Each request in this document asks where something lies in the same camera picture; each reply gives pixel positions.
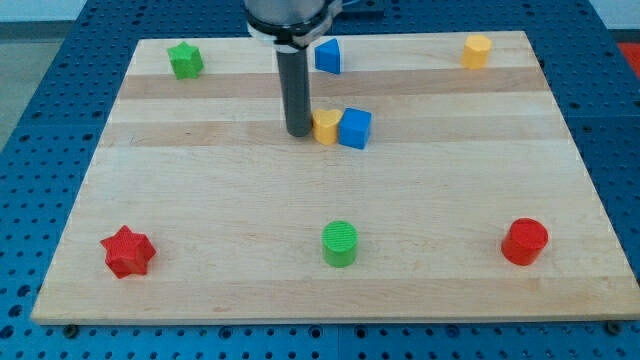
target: blue pegboard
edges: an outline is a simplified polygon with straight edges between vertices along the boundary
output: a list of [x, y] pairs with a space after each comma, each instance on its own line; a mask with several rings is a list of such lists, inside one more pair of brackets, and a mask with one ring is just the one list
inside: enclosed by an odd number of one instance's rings
[[[586, 0], [387, 0], [333, 34], [525, 30], [636, 276], [640, 83]], [[29, 314], [136, 43], [246, 36], [241, 1], [88, 0], [0, 156], [0, 358], [640, 358], [640, 322], [41, 327]]]

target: yellow block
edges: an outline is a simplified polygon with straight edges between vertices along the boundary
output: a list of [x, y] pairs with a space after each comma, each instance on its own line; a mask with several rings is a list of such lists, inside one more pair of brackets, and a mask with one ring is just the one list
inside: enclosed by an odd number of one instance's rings
[[340, 110], [318, 109], [313, 112], [313, 137], [323, 145], [338, 141], [338, 124], [342, 119]]
[[464, 43], [462, 66], [467, 69], [481, 69], [487, 65], [491, 50], [491, 39], [484, 35], [469, 35]]

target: blue block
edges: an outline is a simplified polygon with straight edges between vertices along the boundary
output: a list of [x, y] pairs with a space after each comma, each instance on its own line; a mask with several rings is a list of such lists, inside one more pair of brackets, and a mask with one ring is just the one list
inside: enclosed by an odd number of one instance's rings
[[331, 39], [316, 47], [316, 69], [340, 74], [340, 47], [338, 40]]
[[370, 112], [347, 108], [338, 127], [338, 142], [362, 150], [369, 140], [370, 128]]

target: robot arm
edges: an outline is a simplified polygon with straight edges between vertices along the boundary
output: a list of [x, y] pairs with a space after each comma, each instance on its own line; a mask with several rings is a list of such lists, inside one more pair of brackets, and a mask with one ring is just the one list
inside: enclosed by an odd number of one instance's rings
[[307, 46], [342, 11], [342, 0], [244, 0], [249, 32], [277, 52], [287, 131], [311, 131]]

